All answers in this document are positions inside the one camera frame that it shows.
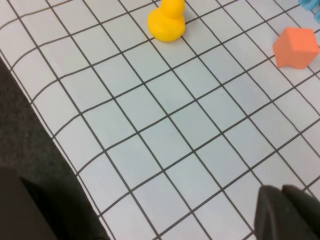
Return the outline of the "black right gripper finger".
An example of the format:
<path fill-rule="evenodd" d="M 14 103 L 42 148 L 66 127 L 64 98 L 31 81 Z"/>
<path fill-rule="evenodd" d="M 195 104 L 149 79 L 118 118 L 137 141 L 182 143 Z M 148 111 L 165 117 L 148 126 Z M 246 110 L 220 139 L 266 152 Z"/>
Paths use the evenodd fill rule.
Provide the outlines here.
<path fill-rule="evenodd" d="M 259 188 L 254 218 L 258 240 L 318 240 L 320 201 L 293 185 Z"/>

